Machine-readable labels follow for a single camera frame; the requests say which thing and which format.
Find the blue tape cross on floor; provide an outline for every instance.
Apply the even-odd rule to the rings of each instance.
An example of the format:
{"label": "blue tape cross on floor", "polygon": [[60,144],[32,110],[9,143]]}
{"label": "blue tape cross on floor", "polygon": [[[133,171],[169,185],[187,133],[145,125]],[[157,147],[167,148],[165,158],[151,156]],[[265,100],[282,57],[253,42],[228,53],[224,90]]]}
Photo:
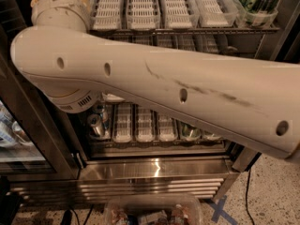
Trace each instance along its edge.
{"label": "blue tape cross on floor", "polygon": [[229,214],[227,214],[224,210],[223,207],[225,205],[225,202],[227,200],[227,196],[224,196],[223,198],[221,198],[217,204],[215,204],[213,201],[211,200],[205,200],[205,202],[210,205],[214,210],[214,215],[212,217],[212,221],[214,222],[218,222],[218,219],[220,216],[224,217],[230,224],[232,225],[237,225],[237,221],[234,220],[233,217],[230,217]]}

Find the shelf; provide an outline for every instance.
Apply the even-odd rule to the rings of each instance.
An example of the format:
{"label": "shelf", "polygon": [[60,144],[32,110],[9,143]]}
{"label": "shelf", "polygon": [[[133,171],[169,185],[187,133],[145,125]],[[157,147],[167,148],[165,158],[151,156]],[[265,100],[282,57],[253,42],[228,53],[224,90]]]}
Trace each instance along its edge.
{"label": "shelf", "polygon": [[91,30],[90,34],[97,37],[110,37],[110,36],[160,36],[160,35],[265,35],[274,34],[280,28],[272,25],[269,28],[264,29],[251,29],[251,28],[239,28],[239,27],[224,27],[224,28],[190,28],[190,29],[149,29],[149,30],[130,30],[130,29],[117,29],[106,31]]}

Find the refrigerator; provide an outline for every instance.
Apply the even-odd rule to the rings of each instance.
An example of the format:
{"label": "refrigerator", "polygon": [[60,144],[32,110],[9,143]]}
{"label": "refrigerator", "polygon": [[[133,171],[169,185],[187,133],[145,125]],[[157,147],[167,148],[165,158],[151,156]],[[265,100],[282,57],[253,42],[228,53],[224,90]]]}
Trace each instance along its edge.
{"label": "refrigerator", "polygon": [[[238,56],[299,62],[300,0],[280,0],[276,19],[263,28],[238,26],[235,17],[232,24],[205,26],[197,20],[193,26],[197,12],[188,14],[189,28],[167,26],[171,18],[164,14],[163,1],[168,0],[152,0],[154,17],[140,27],[134,22],[134,0],[118,0],[121,12],[116,22],[105,23],[104,15],[97,14],[105,5],[100,1],[85,1],[91,9],[88,33],[108,39],[106,46],[122,41],[124,48],[136,43],[174,52],[220,54],[219,60]],[[182,122],[180,112],[168,109],[167,97],[159,109],[146,99],[141,102],[132,96],[128,100],[103,92],[78,100],[81,107],[89,106],[85,111],[54,106],[53,98],[24,78],[9,55],[13,39],[32,26],[30,2],[0,0],[0,175],[7,177],[11,193],[22,196],[23,205],[105,203],[114,196],[159,193],[191,193],[199,199],[218,200],[259,158],[262,150],[246,145],[247,140],[243,143],[210,127]],[[152,27],[145,29],[145,24]],[[66,60],[63,55],[59,58],[57,65],[63,69]],[[114,72],[112,62],[104,66],[108,77]],[[159,76],[150,68],[148,72]],[[132,74],[124,76],[134,79]],[[179,96],[185,103],[188,89],[183,83],[177,85],[184,87]],[[97,102],[91,106],[94,98]]]}

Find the power cord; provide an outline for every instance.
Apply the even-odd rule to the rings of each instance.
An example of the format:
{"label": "power cord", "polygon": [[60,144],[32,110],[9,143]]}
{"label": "power cord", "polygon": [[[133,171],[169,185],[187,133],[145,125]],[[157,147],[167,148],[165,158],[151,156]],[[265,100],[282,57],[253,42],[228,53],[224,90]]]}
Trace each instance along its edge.
{"label": "power cord", "polygon": [[247,210],[247,214],[250,217],[250,220],[252,222],[252,225],[255,225],[254,219],[252,217],[252,215],[250,214],[249,210],[248,210],[248,191],[249,191],[249,185],[250,185],[250,178],[251,178],[251,169],[249,169],[248,173],[247,173],[247,187],[246,187],[246,210]]}
{"label": "power cord", "polygon": [[83,223],[83,225],[86,225],[86,222],[90,218],[93,209],[94,209],[94,205],[91,205],[90,211],[88,212],[88,215],[86,216],[86,219],[85,219],[85,222]]}
{"label": "power cord", "polygon": [[71,207],[71,206],[69,206],[69,209],[75,214],[75,216],[76,216],[76,220],[77,220],[77,224],[78,225],[81,225],[81,223],[79,222],[79,218],[78,218],[78,215],[77,215],[77,213],[75,212],[75,210],[74,210],[74,208],[73,207]]}

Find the beverage cooler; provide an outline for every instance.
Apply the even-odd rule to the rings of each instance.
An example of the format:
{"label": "beverage cooler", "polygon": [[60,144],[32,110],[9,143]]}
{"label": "beverage cooler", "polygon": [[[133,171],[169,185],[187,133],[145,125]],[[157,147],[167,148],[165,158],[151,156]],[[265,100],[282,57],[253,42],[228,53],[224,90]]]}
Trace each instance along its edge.
{"label": "beverage cooler", "polygon": [[[60,13],[60,23],[64,23],[64,16],[71,16],[74,10],[64,10],[56,5],[56,0],[47,0],[48,5],[37,8],[40,1],[0,0],[0,175],[7,177],[11,193],[22,196],[23,205],[105,203],[118,195],[159,193],[191,193],[199,199],[218,200],[240,173],[251,168],[261,153],[290,158],[291,150],[299,150],[297,145],[287,151],[281,147],[260,147],[260,143],[253,143],[254,139],[247,134],[240,136],[226,127],[198,123],[197,112],[176,110],[169,102],[172,91],[167,91],[159,102],[151,100],[150,95],[152,98],[160,94],[151,90],[153,84],[147,79],[143,87],[137,85],[135,94],[128,88],[130,82],[122,84],[124,78],[134,84],[143,76],[138,71],[132,73],[131,69],[118,75],[120,82],[116,82],[114,90],[104,86],[86,92],[88,85],[83,83],[84,90],[74,92],[77,99],[72,104],[68,103],[68,98],[62,98],[65,87],[60,88],[59,76],[56,81],[47,82],[47,85],[58,87],[59,93],[55,89],[46,93],[43,85],[39,87],[40,81],[29,82],[31,75],[28,76],[27,71],[22,74],[23,65],[14,66],[22,60],[18,62],[15,58],[19,55],[17,40],[29,39],[27,34],[17,35],[33,25],[46,27],[46,30],[36,29],[40,34],[31,37],[36,43],[30,43],[32,47],[28,45],[23,52],[26,61],[37,59],[42,64],[44,52],[40,53],[35,46],[39,46],[39,39],[44,39],[42,34],[55,26],[48,10]],[[91,38],[86,46],[94,44],[99,52],[104,46],[112,50],[121,48],[120,53],[110,53],[111,59],[101,65],[106,77],[113,76],[117,57],[124,54],[122,50],[132,51],[133,44],[151,46],[150,53],[159,53],[159,61],[148,59],[145,72],[162,89],[165,83],[173,83],[180,104],[188,104],[193,93],[204,94],[205,99],[206,93],[217,96],[217,92],[203,91],[180,79],[168,80],[174,70],[188,72],[186,55],[180,67],[169,67],[165,73],[157,73],[154,61],[159,65],[172,65],[172,59],[164,60],[163,54],[176,56],[188,51],[192,60],[194,54],[202,53],[203,60],[224,63],[234,57],[251,59],[247,61],[253,63],[258,60],[298,62],[299,59],[299,0],[280,0],[273,13],[260,14],[255,19],[236,0],[76,1],[81,9],[75,9],[74,13],[79,12],[81,17],[87,18],[82,22],[86,37],[81,34],[81,38],[86,38],[87,43],[92,36],[107,39],[104,43],[95,43]],[[71,19],[66,23],[69,30],[81,29]],[[10,56],[12,44],[16,47]],[[68,58],[68,52],[55,46],[49,42],[44,47],[50,55],[58,54],[53,66],[60,70],[69,68],[76,58]],[[129,52],[131,55],[125,59],[128,67],[135,66],[138,53],[144,54],[148,47],[138,48],[136,54]],[[75,53],[83,54],[86,62],[83,64],[86,69],[81,72],[91,75],[93,69],[89,71],[89,59],[92,55],[80,49]],[[285,78],[277,82],[285,83]],[[219,95],[224,98],[218,104],[220,107],[229,106],[228,100],[235,100],[244,107],[250,105],[226,93]],[[205,101],[199,99],[197,103],[200,106]],[[232,119],[240,121],[234,111]],[[288,122],[279,123],[278,136],[284,137]]]}

